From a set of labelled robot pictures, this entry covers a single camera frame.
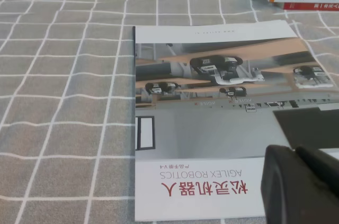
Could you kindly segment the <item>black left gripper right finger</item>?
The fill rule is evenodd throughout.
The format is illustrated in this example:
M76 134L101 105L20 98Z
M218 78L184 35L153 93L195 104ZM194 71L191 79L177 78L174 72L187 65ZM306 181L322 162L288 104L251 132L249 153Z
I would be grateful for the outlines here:
M295 153L312 172L338 197L338 159L319 150L298 146Z

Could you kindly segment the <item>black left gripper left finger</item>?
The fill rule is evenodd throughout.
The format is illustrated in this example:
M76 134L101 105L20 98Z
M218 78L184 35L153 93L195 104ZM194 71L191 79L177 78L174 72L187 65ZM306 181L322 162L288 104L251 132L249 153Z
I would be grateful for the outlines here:
M295 149L266 148L261 194L267 223L338 223L338 197Z

